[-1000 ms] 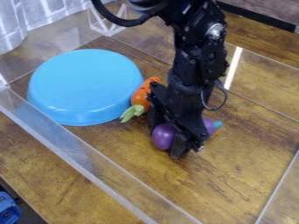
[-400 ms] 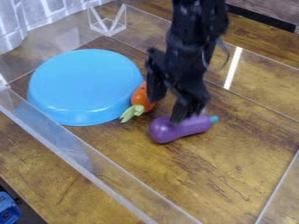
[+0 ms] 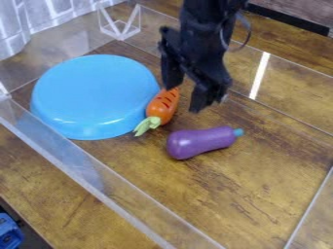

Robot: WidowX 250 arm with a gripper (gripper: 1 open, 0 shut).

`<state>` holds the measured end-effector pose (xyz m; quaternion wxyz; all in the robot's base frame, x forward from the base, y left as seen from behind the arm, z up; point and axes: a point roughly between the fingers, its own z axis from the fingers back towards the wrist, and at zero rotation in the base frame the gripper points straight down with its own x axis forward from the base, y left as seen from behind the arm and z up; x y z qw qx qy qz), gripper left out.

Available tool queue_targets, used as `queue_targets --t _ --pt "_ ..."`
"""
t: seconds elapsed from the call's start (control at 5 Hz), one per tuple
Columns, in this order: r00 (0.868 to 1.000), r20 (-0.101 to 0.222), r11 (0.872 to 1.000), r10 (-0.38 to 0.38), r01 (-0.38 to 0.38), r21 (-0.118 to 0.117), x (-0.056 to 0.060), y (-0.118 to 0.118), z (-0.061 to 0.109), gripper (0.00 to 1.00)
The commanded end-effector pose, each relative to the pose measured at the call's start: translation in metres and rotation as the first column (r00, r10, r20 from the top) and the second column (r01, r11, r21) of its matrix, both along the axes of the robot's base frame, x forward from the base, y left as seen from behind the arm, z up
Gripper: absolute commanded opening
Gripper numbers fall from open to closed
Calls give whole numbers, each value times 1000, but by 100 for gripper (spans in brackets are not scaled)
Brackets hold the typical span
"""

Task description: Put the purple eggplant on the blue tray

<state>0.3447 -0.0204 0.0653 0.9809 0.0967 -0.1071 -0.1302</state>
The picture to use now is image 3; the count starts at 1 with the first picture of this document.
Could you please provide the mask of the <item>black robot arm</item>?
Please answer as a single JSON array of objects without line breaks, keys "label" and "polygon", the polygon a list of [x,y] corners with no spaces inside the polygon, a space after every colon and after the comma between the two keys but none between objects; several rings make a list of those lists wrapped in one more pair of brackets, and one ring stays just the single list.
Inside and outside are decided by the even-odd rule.
[{"label": "black robot arm", "polygon": [[193,81],[188,111],[199,113],[227,96],[232,79],[223,64],[235,21],[247,29],[244,47],[251,37],[251,25],[240,14],[248,0],[183,0],[179,29],[160,27],[161,76],[165,89]]}]

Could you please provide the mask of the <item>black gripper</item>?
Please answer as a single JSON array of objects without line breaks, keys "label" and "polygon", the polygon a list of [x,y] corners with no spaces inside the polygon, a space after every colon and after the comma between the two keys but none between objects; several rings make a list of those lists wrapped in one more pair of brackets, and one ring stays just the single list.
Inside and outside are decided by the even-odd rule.
[{"label": "black gripper", "polygon": [[197,12],[183,6],[179,21],[179,29],[160,27],[163,84],[165,89],[173,89],[188,76],[195,83],[188,111],[199,113],[221,100],[231,85],[221,62],[221,31],[223,27],[232,27],[232,15],[225,6]]}]

